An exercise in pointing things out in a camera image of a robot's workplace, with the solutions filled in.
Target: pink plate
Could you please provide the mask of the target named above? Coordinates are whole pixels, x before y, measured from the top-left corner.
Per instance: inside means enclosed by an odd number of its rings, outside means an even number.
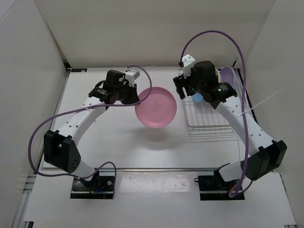
[[[150,88],[139,94],[143,99]],[[174,119],[177,105],[174,96],[166,89],[152,87],[151,94],[146,100],[135,106],[137,118],[143,125],[151,128],[162,128]]]

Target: wire rack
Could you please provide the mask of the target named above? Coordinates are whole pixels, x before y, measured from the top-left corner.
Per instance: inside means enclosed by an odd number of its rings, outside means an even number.
[[[189,96],[182,104],[188,134],[235,133],[228,121],[209,103],[196,103]]]

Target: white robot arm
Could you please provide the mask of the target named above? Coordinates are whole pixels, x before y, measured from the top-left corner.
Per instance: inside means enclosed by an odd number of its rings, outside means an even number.
[[[227,119],[243,143],[245,143],[245,128],[241,112],[241,101],[236,91],[228,83],[219,83],[215,67],[210,61],[196,63],[195,59],[186,55],[179,63],[182,74],[173,79],[176,91],[181,99],[195,93],[202,94],[204,100],[211,104]],[[249,159],[246,177],[255,181],[275,168],[279,167],[286,144],[265,133],[249,114],[246,114],[249,138]],[[244,161],[237,161],[219,167],[214,172],[214,182],[222,186],[239,180],[243,172]]]
[[[123,104],[133,104],[139,101],[135,79],[139,72],[126,70],[125,73],[110,70],[106,80],[99,82],[90,92],[83,103],[86,110],[75,113],[72,118],[56,131],[47,131],[44,136],[44,160],[67,173],[78,177],[87,177],[95,169],[83,160],[78,152],[77,145],[83,134],[103,114],[107,107],[93,107],[93,105],[114,104],[121,101]],[[81,180],[88,189],[94,190],[99,175]]]

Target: black mounting bracket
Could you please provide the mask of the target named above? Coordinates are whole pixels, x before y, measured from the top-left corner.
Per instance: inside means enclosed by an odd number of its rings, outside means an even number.
[[[229,197],[229,191],[237,183],[237,180],[227,182],[225,186],[221,187],[218,185],[218,180],[215,175],[198,176],[194,181],[199,184],[199,196],[201,201],[245,199],[243,193],[234,198]]]
[[[111,200],[114,197],[114,176],[104,176],[104,172],[99,172],[100,184],[97,190],[91,191],[82,182],[74,178],[71,188],[71,199],[100,199]]]

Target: white zip tie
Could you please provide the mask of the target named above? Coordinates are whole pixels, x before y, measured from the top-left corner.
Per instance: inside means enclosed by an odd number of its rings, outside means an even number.
[[[237,115],[238,117],[243,115],[244,113],[249,113],[252,109],[258,107],[259,105],[261,105],[262,103],[264,103],[265,101],[267,101],[268,99],[270,99],[271,97],[273,97],[274,95],[280,93],[283,89],[280,89],[278,91],[276,91],[274,94],[270,95],[269,97],[267,97],[266,99],[264,99],[263,101],[259,102],[258,104],[256,104],[255,106],[253,106],[252,108],[250,108],[249,110],[246,110],[244,112],[242,112],[241,114]]]

